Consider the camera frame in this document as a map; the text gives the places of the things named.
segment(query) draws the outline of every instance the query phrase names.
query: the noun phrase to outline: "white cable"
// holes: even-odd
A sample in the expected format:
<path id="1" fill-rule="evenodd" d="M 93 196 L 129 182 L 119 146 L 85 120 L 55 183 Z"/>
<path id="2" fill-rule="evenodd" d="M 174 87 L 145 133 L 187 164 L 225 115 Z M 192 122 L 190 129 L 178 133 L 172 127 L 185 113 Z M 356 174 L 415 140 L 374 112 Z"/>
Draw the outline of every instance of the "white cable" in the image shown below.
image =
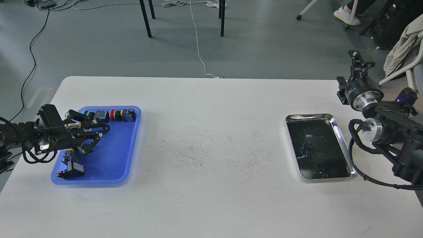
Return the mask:
<path id="1" fill-rule="evenodd" d="M 171 6 L 184 6 L 184 5 L 190 5 L 191 6 L 192 4 L 205 3 L 206 6 L 208 6 L 210 8 L 219 8 L 219 1 L 218 0 L 216 0 L 217 3 L 214 3 L 212 1 L 191 2 L 191 0 L 190 0 L 189 3 L 188 2 L 185 2 L 185 1 L 173 1 L 173 0 L 163 0 L 163 1 L 165 1 L 165 3 L 162 3 L 162 4 L 153 4 L 153 5 L 159 5 L 159 6 L 162 6 L 162 7 L 167 8 L 167 7 L 171 7 Z M 139 3 L 115 3 L 115 4 L 102 5 L 102 6 L 93 7 L 93 8 L 76 8 L 75 7 L 75 4 L 77 2 L 78 1 L 75 1 L 72 4 L 72 7 L 74 9 L 76 9 L 76 10 L 91 10 L 91 9 L 97 9 L 97 8 L 102 8 L 102 7 L 107 7 L 107 6 L 116 6 L 116 5 L 139 5 Z"/>
<path id="2" fill-rule="evenodd" d="M 204 61 L 201 59 L 201 56 L 200 56 L 200 49 L 198 48 L 198 34 L 197 34 L 197 26 L 195 25 L 195 21 L 194 21 L 194 14 L 192 14 L 192 9 L 191 9 L 191 0 L 190 0 L 190 11 L 191 11 L 192 22 L 194 23 L 194 27 L 195 27 L 195 38 L 197 39 L 197 54 L 198 54 L 198 57 L 200 58 L 201 62 L 202 62 L 202 63 L 203 63 L 203 65 L 204 65 L 204 73 L 205 73 L 206 75 L 211 75 L 211 76 L 213 76 L 214 78 L 217 78 L 216 76 L 214 76 L 214 75 L 212 75 L 212 74 L 208 74 L 208 73 L 207 73 L 207 71 L 206 71 L 206 64 L 205 64 L 205 63 L 204 63 Z"/>

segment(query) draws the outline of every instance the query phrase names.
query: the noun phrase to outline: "white table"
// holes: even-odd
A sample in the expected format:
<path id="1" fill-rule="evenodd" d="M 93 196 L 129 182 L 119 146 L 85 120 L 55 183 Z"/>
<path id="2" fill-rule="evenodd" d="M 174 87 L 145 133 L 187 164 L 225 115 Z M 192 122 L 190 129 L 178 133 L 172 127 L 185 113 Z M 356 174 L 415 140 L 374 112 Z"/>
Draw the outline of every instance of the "white table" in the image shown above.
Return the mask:
<path id="1" fill-rule="evenodd" d="M 337 90 L 331 80 L 68 77 L 52 100 L 61 115 L 141 108 L 130 174 L 112 187 L 55 185 L 53 163 L 21 159 L 0 193 L 0 237 L 422 237 L 413 191 L 300 178 L 285 117 L 330 113 L 348 141 L 362 115 Z M 384 157 L 354 155 L 369 175 L 404 183 Z"/>

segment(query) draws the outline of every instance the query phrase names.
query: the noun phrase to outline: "person's leg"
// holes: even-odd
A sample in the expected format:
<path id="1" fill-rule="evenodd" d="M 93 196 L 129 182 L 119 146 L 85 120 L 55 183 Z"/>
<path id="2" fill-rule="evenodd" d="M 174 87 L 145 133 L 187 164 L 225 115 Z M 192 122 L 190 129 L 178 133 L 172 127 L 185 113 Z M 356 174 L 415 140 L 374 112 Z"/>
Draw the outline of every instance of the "person's leg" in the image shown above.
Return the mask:
<path id="1" fill-rule="evenodd" d="M 362 14 L 366 9 L 368 9 L 374 2 L 376 2 L 376 0 L 357 0 L 357 9 L 356 9 L 356 13 L 357 14 Z M 354 4 L 354 0 L 352 0 L 351 2 L 349 2 L 347 5 L 344 6 L 344 10 L 345 11 L 350 11 L 352 9 L 352 6 Z"/>

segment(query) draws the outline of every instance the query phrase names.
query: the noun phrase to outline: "gray floor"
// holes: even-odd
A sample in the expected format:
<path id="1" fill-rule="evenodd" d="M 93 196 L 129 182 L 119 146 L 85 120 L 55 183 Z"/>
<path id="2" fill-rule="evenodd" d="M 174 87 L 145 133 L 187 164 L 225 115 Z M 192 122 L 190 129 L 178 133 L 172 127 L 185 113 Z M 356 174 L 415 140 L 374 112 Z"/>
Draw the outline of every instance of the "gray floor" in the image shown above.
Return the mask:
<path id="1" fill-rule="evenodd" d="M 87 0 L 77 7 L 136 2 Z M 208 73 L 226 78 L 334 80 L 349 75 L 347 51 L 355 49 L 372 55 L 376 67 L 371 76 L 383 79 L 388 51 L 376 50 L 369 34 L 359 36 L 361 27 L 344 30 L 344 23 L 333 16 L 347 1 L 319 1 L 297 21 L 296 15 L 309 2 L 228 0 L 225 37 L 220 37 L 216 8 L 192 6 Z M 377 1 L 368 11 L 383 3 Z M 37 68 L 24 90 L 25 103 L 32 100 L 32 104 L 14 122 L 33 120 L 40 105 L 49 102 L 61 81 L 71 75 L 207 77 L 197 56 L 189 6 L 155 6 L 155 12 L 157 18 L 150 19 L 152 39 L 137 5 L 50 12 L 45 30 L 33 44 Z M 0 115 L 4 118 L 10 119 L 21 107 L 20 89 L 33 67 L 29 43 L 46 16 L 47 11 L 25 6 L 21 0 L 0 3 Z M 362 18 L 363 24 L 369 20 L 371 16 Z M 0 188 L 8 176 L 0 175 Z"/>

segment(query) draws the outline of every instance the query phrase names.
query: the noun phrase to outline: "black pants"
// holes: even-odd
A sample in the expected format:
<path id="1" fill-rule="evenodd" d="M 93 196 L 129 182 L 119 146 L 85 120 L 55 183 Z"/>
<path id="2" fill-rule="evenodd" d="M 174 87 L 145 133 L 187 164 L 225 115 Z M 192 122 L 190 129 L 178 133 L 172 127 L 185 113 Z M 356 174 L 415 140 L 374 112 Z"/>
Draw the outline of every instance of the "black pants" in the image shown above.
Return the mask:
<path id="1" fill-rule="evenodd" d="M 362 14 L 366 9 L 368 9 L 376 0 L 356 0 L 357 3 L 357 9 L 355 10 L 356 13 Z M 352 10 L 352 6 L 354 4 L 354 0 L 349 2 L 346 6 Z"/>

